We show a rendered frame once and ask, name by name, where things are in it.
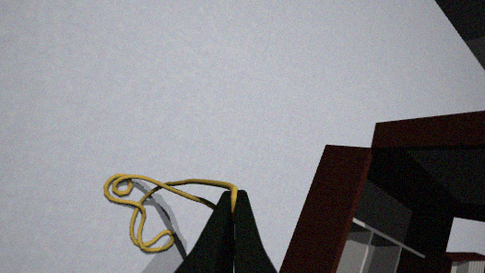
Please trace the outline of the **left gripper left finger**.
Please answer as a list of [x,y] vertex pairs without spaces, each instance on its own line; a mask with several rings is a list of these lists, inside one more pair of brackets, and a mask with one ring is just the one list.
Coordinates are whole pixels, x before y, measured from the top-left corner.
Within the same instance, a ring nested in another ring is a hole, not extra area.
[[195,246],[174,273],[233,273],[231,191],[224,191]]

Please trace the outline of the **gold necklace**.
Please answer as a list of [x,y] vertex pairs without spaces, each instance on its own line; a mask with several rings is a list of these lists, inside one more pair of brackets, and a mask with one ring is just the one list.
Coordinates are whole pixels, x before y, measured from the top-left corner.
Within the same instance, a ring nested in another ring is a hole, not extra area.
[[[115,198],[115,197],[113,197],[113,196],[110,195],[108,189],[109,189],[110,183],[114,179],[117,179],[117,180],[115,180],[112,183],[112,191],[115,194],[117,194],[118,196],[128,195],[131,192],[131,190],[133,188],[132,179],[145,180],[145,181],[151,182],[153,184],[156,184],[157,187],[153,188],[148,193],[146,193],[140,199],[140,201],[137,203],[136,201],[119,199],[119,198]],[[128,182],[128,187],[124,191],[119,191],[118,188],[117,188],[117,185],[121,181],[123,181],[123,180],[126,180]],[[144,226],[144,223],[145,223],[145,219],[146,219],[146,215],[147,215],[146,214],[146,209],[142,206],[142,204],[153,193],[155,193],[156,191],[160,190],[161,188],[164,188],[164,189],[166,189],[168,191],[171,191],[171,192],[173,192],[173,193],[175,193],[175,194],[177,194],[179,196],[183,196],[183,197],[188,198],[190,200],[193,200],[195,202],[202,203],[202,204],[208,206],[209,208],[212,208],[213,210],[214,210],[214,208],[216,206],[214,203],[212,203],[212,202],[204,199],[203,197],[192,196],[190,194],[187,194],[187,193],[185,193],[185,192],[183,192],[181,190],[178,190],[178,189],[172,187],[172,186],[176,186],[176,185],[185,185],[185,184],[204,184],[204,185],[211,185],[211,186],[221,187],[221,188],[225,188],[225,189],[230,190],[231,191],[231,215],[232,215],[233,223],[235,225],[235,208],[236,208],[236,199],[237,199],[238,187],[235,186],[234,184],[227,183],[227,182],[215,181],[215,180],[206,180],[206,179],[186,179],[186,180],[181,180],[181,181],[176,181],[176,182],[167,182],[167,183],[164,183],[163,184],[163,183],[161,183],[161,182],[159,182],[157,180],[154,180],[152,178],[149,178],[149,177],[143,176],[143,175],[137,175],[137,174],[128,174],[128,175],[126,175],[125,173],[117,173],[117,174],[113,175],[112,177],[110,177],[107,180],[107,182],[103,186],[103,193],[112,202],[121,203],[121,204],[129,204],[129,205],[136,206],[135,211],[133,213],[133,216],[131,218],[131,222],[130,222],[130,230],[129,230],[130,231],[130,238],[133,241],[133,243],[135,245],[139,246],[142,250],[144,250],[146,252],[152,252],[153,253],[153,252],[159,252],[159,251],[163,251],[163,250],[168,249],[170,246],[173,245],[173,242],[174,242],[174,239],[175,239],[175,235],[174,235],[174,233],[173,233],[172,230],[164,230],[161,233],[159,233],[151,241],[146,242],[146,243],[143,243],[142,242],[142,238],[141,238],[142,229],[143,229],[143,226]],[[139,224],[139,228],[138,228],[138,232],[137,232],[137,239],[136,239],[136,237],[134,235],[134,225],[135,225],[136,215],[137,215],[137,212],[139,211],[139,209],[142,212],[142,218],[141,218],[141,221],[140,221],[140,224]],[[158,248],[148,248],[148,247],[146,247],[146,246],[152,245],[162,235],[167,234],[167,233],[171,236],[171,240],[169,241],[168,244],[166,244],[166,245],[164,245],[162,247],[158,247]]]

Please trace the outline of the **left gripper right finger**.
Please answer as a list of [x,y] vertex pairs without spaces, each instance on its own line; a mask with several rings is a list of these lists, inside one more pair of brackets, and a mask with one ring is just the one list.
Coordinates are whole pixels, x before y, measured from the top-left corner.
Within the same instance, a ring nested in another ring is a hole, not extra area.
[[234,273],[278,273],[262,244],[245,190],[238,190],[236,199]]

